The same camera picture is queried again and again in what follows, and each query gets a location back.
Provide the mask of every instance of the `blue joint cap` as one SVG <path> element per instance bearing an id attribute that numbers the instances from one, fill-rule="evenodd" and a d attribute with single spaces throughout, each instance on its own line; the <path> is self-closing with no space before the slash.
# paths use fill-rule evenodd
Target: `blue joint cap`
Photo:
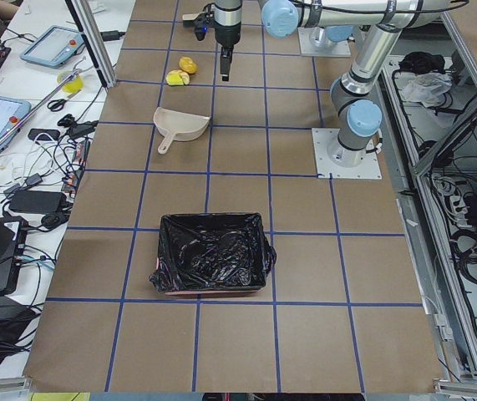
<path id="1" fill-rule="evenodd" d="M 288 0 L 269 0 L 261 12 L 266 31 L 275 38 L 285 38 L 297 29 L 299 14 Z"/>
<path id="2" fill-rule="evenodd" d="M 367 138 L 374 135 L 382 119 L 381 109 L 370 100 L 361 99 L 349 106 L 348 126 L 357 136 Z"/>
<path id="3" fill-rule="evenodd" d="M 353 25 L 337 25 L 325 28 L 327 38 L 331 42 L 342 42 L 353 34 Z"/>

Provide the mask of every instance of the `scissors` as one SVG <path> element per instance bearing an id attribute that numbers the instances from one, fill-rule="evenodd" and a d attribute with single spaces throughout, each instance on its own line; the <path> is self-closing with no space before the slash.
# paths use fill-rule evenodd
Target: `scissors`
<path id="1" fill-rule="evenodd" d="M 50 102 L 47 103 L 47 109 L 49 109 L 53 112 L 63 110 L 63 107 L 65 106 L 65 104 L 68 101 L 70 101 L 71 98 L 73 98 L 78 92 L 80 92 L 80 91 L 78 90 L 77 92 L 73 92 L 66 99 L 51 100 Z"/>

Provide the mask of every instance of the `dustpan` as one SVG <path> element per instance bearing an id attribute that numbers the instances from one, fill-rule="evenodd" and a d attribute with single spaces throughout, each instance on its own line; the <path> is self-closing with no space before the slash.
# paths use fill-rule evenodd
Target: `dustpan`
<path id="1" fill-rule="evenodd" d="M 164 140 L 158 147 L 158 153 L 163 155 L 174 140 L 186 142 L 196 140 L 205 132 L 211 118 L 203 115 L 182 113 L 159 107 L 153 115 L 153 122 Z"/>

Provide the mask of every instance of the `white table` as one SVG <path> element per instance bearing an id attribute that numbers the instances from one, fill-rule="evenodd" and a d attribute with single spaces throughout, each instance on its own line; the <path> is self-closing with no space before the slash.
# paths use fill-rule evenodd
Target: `white table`
<path id="1" fill-rule="evenodd" d="M 106 8 L 105 11 L 96 13 L 95 20 L 99 25 L 99 30 L 119 30 L 126 31 L 130 14 L 134 6 L 135 0 L 100 0 L 100 3 Z M 39 36 L 51 25 L 60 25 L 68 28 L 74 28 L 71 15 L 63 0 L 24 0 L 15 18 L 9 25 L 9 28 L 17 33 L 33 33 Z M 5 32 L 3 39 L 11 38 L 14 35 Z M 107 42 L 106 48 L 109 52 L 112 63 L 115 63 L 119 57 L 122 40 L 115 42 Z M 29 42 L 22 39 L 10 40 L 8 47 L 12 48 L 11 54 L 8 56 L 5 64 L 0 71 L 0 95 L 24 99 L 35 105 L 50 93 L 56 86 L 56 77 L 60 71 L 70 70 L 85 55 L 86 61 L 79 65 L 85 69 L 90 67 L 88 50 L 85 49 L 81 55 L 75 56 L 68 60 L 60 69 L 51 69 L 36 64 L 30 64 L 22 61 L 19 54 L 24 51 Z M 0 154 L 0 184 L 9 182 L 13 179 L 13 167 L 23 167 L 24 160 L 28 152 L 33 146 L 33 142 L 28 139 L 28 131 L 31 128 L 44 129 L 64 129 L 57 127 L 57 122 L 67 113 L 78 117 L 90 105 L 92 99 L 99 91 L 100 82 L 94 69 L 82 74 L 84 88 L 81 93 L 77 94 L 73 100 L 66 103 L 64 109 L 60 112 L 53 113 L 47 108 L 42 107 L 37 113 L 22 127 L 21 131 L 13 139 L 9 147 Z M 62 91 L 58 92 L 54 99 L 60 99 L 66 94 Z M 100 96 L 91 105 L 81 121 L 99 119 L 101 110 L 104 105 L 106 92 L 101 91 Z M 40 152 L 31 154 L 27 160 L 27 167 L 32 165 Z M 44 184 L 52 184 L 61 179 L 61 172 L 54 173 L 45 178 Z M 58 191 L 61 184 L 55 186 L 38 187 L 39 190 L 55 190 Z M 0 216 L 2 216 L 2 207 L 0 205 Z M 31 226 L 38 226 L 41 215 L 21 215 Z M 46 251 L 53 256 L 58 248 L 58 244 L 63 238 L 65 225 L 57 228 L 49 233 L 29 233 L 27 244 Z M 38 252 L 25 251 L 25 254 L 39 256 Z M 41 269 L 42 277 L 39 285 L 39 291 L 35 303 L 43 302 L 48 291 L 48 286 L 53 273 L 46 268 Z M 38 285 L 38 269 L 35 266 L 24 267 L 21 269 L 18 279 L 17 290 L 10 294 L 9 297 L 14 301 L 23 305 L 29 304 Z M 31 332 L 38 325 L 38 319 L 32 321 L 27 330 L 23 333 Z M 19 353 L 12 357 L 4 359 L 0 365 L 0 378 L 17 378 L 23 374 L 23 368 L 28 359 L 27 353 Z"/>
<path id="2" fill-rule="evenodd" d="M 99 2 L 106 8 L 105 11 L 94 15 L 99 30 L 126 31 L 134 0 L 100 0 Z M 73 19 L 63 0 L 24 0 L 9 28 L 20 34 L 31 33 L 40 36 L 52 25 L 76 29 L 76 26 L 68 23 L 68 21 L 72 22 Z M 3 40 L 14 37 L 13 33 L 7 31 L 3 35 Z M 118 60 L 122 42 L 123 39 L 105 43 L 112 64 L 115 64 Z M 12 48 L 12 52 L 0 69 L 0 96 L 39 100 L 57 86 L 56 78 L 60 72 L 71 70 L 84 56 L 86 60 L 79 67 L 86 69 L 92 66 L 87 49 L 79 56 L 70 58 L 58 69 L 27 63 L 21 60 L 19 56 L 30 44 L 30 42 L 21 38 L 9 40 L 6 43 L 9 48 Z M 99 77 L 94 69 L 83 73 L 81 76 L 84 81 L 84 88 L 77 94 L 76 100 L 90 101 L 100 88 Z M 105 94 L 102 93 L 98 97 L 98 101 L 104 101 L 104 98 Z"/>

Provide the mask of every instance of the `metal base plate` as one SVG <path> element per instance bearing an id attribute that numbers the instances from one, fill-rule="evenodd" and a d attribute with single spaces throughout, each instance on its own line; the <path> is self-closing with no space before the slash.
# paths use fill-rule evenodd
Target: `metal base plate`
<path id="1" fill-rule="evenodd" d="M 337 137 L 340 129 L 313 128 L 314 156 L 316 158 L 316 172 L 318 178 L 348 178 L 355 180 L 381 180 L 378 156 L 367 153 L 363 162 L 353 168 L 342 167 L 331 160 L 327 154 L 327 145 Z M 366 148 L 373 149 L 370 141 Z"/>
<path id="2" fill-rule="evenodd" d="M 314 28 L 298 28 L 299 46 L 303 56 L 315 57 L 351 57 L 347 40 L 343 42 L 329 42 L 322 48 L 317 48 L 311 43 L 311 32 Z"/>

